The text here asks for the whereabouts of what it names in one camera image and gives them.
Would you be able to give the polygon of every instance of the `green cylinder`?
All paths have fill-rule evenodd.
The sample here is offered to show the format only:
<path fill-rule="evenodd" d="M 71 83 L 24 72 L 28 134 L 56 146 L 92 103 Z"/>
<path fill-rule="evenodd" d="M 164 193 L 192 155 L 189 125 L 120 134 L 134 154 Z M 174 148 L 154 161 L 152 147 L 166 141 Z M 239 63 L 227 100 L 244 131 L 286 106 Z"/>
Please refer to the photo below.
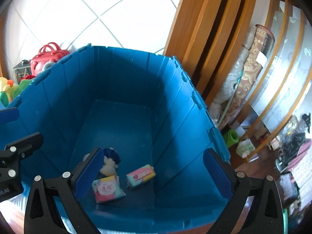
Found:
<path fill-rule="evenodd" d="M 231 146 L 239 142 L 238 135 L 233 129 L 230 129 L 228 132 L 226 132 L 223 135 L 223 139 L 225 141 L 225 144 L 227 145 L 227 148 L 230 148 Z"/>

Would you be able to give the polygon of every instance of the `red handbag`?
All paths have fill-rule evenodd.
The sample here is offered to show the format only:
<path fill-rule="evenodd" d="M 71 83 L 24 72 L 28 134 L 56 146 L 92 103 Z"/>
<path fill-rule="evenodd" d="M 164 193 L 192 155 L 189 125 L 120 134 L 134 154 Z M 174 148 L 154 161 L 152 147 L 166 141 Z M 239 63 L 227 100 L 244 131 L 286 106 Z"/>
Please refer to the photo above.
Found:
<path fill-rule="evenodd" d="M 42 70 L 42 67 L 47 62 L 57 62 L 68 54 L 68 50 L 60 49 L 60 46 L 55 42 L 50 42 L 47 45 L 44 45 L 42 48 L 39 49 L 38 54 L 34 58 L 32 58 L 30 62 L 32 75 L 37 76 L 38 72 Z"/>

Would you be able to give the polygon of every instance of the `pink and yellow package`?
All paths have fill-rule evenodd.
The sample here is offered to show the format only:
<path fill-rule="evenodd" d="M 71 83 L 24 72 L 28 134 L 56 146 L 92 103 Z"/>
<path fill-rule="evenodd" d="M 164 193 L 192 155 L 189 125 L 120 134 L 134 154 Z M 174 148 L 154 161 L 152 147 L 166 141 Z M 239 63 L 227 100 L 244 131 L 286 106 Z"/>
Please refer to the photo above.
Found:
<path fill-rule="evenodd" d="M 149 164 L 127 174 L 128 187 L 135 188 L 156 176 L 154 168 Z"/>
<path fill-rule="evenodd" d="M 118 176 L 97 179 L 93 181 L 92 189 L 97 203 L 116 200 L 126 195 L 119 186 Z"/>

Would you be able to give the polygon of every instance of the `blue storage container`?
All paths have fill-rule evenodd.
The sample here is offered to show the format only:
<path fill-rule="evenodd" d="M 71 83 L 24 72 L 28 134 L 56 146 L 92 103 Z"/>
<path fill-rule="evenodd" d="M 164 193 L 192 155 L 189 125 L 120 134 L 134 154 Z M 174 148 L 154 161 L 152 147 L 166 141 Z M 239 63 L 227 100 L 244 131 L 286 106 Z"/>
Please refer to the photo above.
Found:
<path fill-rule="evenodd" d="M 80 200 L 100 229 L 165 233 L 211 223 L 224 199 L 202 162 L 213 148 L 229 152 L 204 101 L 175 58 L 87 45 L 41 73 L 10 105 L 20 117 L 1 125 L 0 148 L 40 132 L 42 148 L 22 161 L 22 180 L 72 171 L 93 148 L 113 147 L 124 198 Z M 154 166 L 153 181 L 126 188 L 126 174 Z M 62 217 L 66 214 L 57 201 Z"/>

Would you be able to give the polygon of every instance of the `metal pin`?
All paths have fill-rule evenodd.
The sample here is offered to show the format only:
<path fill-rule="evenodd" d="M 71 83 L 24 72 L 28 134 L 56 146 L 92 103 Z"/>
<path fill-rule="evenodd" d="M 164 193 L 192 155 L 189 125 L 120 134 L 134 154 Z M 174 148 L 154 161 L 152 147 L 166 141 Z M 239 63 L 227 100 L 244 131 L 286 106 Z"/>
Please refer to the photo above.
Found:
<path fill-rule="evenodd" d="M 274 180 L 274 178 L 273 178 L 271 175 L 266 176 L 266 179 L 267 179 L 268 181 L 273 181 L 273 180 Z"/>
<path fill-rule="evenodd" d="M 245 173 L 243 172 L 237 172 L 236 175 L 240 178 L 244 178 L 245 177 Z"/>
<path fill-rule="evenodd" d="M 15 146 L 11 146 L 11 147 L 10 147 L 10 151 L 11 151 L 11 152 L 15 152 L 15 151 L 16 151 L 16 147 L 15 147 Z"/>
<path fill-rule="evenodd" d="M 15 172 L 15 170 L 13 170 L 13 169 L 8 170 L 7 173 L 9 174 L 9 176 L 10 176 L 11 178 L 14 178 L 14 177 L 16 176 L 16 172 Z"/>
<path fill-rule="evenodd" d="M 62 177 L 63 177 L 63 178 L 68 178 L 70 175 L 71 175 L 70 172 L 64 172 L 63 175 L 62 175 Z"/>
<path fill-rule="evenodd" d="M 35 176 L 34 180 L 35 180 L 35 181 L 41 180 L 41 176 L 40 176 L 40 175 Z"/>

